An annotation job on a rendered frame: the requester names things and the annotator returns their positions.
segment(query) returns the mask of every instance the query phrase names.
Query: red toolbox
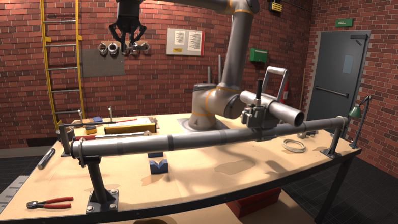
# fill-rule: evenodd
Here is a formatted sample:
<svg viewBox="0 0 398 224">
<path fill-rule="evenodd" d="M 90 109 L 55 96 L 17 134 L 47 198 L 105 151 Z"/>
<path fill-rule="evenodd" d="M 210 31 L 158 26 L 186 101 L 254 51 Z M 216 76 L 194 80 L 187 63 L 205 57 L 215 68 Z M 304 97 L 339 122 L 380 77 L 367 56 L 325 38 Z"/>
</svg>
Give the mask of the red toolbox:
<svg viewBox="0 0 398 224">
<path fill-rule="evenodd" d="M 277 187 L 247 198 L 228 202 L 226 205 L 228 205 L 237 218 L 242 218 L 277 202 L 281 191 L 282 189 Z"/>
</svg>

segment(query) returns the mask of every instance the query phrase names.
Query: green lamp shade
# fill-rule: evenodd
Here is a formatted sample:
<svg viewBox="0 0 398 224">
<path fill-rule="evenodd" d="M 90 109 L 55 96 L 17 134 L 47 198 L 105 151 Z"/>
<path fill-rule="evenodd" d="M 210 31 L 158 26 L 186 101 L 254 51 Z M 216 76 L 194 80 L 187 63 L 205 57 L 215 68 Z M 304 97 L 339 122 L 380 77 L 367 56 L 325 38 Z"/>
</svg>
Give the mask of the green lamp shade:
<svg viewBox="0 0 398 224">
<path fill-rule="evenodd" d="M 355 117 L 355 118 L 362 118 L 361 108 L 355 106 L 352 110 L 348 113 L 348 115 Z"/>
</svg>

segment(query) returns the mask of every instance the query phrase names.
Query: wooden tabletop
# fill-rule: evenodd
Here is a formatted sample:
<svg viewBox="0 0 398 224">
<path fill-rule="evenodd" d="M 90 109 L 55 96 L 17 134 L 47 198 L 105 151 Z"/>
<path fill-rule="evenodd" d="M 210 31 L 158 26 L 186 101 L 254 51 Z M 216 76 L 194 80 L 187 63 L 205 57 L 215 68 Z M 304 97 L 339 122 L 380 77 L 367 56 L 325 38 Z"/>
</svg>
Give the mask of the wooden tabletop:
<svg viewBox="0 0 398 224">
<path fill-rule="evenodd" d="M 190 114 L 154 116 L 158 120 L 158 134 L 183 133 L 177 118 Z M 229 120 L 217 116 L 230 129 L 245 125 L 240 119 Z M 104 134 L 104 127 L 97 126 Z M 85 135 L 84 128 L 75 128 L 75 135 Z M 282 147 L 284 138 L 306 145 L 304 153 L 293 153 Z M 201 149 L 165 152 L 164 157 L 148 158 L 147 154 L 103 157 L 100 169 L 105 188 L 117 188 L 119 211 L 168 205 L 228 193 L 306 170 L 330 161 L 321 154 L 332 137 L 321 130 L 315 137 L 300 139 L 296 135 L 278 137 L 266 142 L 246 142 Z M 347 155 L 351 149 L 347 141 L 339 141 L 337 152 Z M 77 159 L 60 157 L 61 143 L 54 145 L 56 153 L 43 170 L 35 169 L 15 197 L 0 214 L 0 220 L 85 214 L 92 184 L 87 168 Z M 168 173 L 151 175 L 149 160 L 168 160 Z M 28 201 L 44 201 L 73 196 L 68 209 L 27 209 Z"/>
</svg>

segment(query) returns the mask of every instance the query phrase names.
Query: bolt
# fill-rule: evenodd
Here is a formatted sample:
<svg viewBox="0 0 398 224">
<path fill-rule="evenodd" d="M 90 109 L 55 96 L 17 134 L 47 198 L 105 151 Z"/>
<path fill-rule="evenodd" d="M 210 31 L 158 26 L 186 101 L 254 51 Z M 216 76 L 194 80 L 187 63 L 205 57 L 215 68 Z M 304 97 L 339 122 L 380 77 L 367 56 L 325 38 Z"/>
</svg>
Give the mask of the bolt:
<svg viewBox="0 0 398 224">
<path fill-rule="evenodd" d="M 87 206 L 86 212 L 92 212 L 92 211 L 94 211 L 94 207 L 91 205 Z"/>
<path fill-rule="evenodd" d="M 118 206 L 116 205 L 116 204 L 111 204 L 110 206 L 109 206 L 109 209 L 110 210 L 116 210 L 118 208 Z"/>
</svg>

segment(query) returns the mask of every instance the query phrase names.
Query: tape roll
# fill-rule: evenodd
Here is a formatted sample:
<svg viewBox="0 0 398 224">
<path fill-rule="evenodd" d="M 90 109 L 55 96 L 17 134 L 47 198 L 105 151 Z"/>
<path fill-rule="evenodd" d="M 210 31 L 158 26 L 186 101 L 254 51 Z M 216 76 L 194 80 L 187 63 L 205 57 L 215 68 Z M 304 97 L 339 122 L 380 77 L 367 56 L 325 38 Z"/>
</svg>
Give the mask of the tape roll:
<svg viewBox="0 0 398 224">
<path fill-rule="evenodd" d="M 61 134 L 60 131 L 57 130 L 56 132 L 56 137 L 58 138 L 58 142 L 61 142 Z M 66 134 L 68 135 L 68 141 L 72 141 L 73 137 L 75 137 L 75 131 L 73 128 L 66 128 Z"/>
</svg>

